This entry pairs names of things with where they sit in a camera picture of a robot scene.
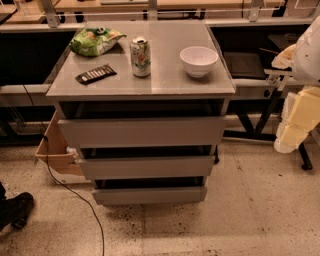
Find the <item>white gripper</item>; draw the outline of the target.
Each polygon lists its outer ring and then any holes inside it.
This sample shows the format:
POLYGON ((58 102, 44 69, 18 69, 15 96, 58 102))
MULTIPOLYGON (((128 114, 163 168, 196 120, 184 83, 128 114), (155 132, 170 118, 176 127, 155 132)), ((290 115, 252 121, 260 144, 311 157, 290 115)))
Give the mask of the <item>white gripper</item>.
MULTIPOLYGON (((295 48, 295 44, 285 48, 273 59, 271 66, 277 69, 291 68, 295 48)), ((293 152, 319 122, 319 87, 307 87, 298 94, 289 93, 285 99, 281 122, 276 132, 275 150, 279 153, 293 152)))

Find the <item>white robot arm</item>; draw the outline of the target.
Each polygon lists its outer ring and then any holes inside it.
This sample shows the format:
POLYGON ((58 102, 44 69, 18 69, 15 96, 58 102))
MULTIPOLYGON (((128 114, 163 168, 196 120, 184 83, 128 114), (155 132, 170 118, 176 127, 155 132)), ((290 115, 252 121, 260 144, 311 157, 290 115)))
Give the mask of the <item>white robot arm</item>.
POLYGON ((320 123, 320 17, 295 44, 274 58, 272 67, 290 68, 293 79, 304 85, 299 93, 289 93, 285 99, 274 142, 277 152, 291 153, 320 123))

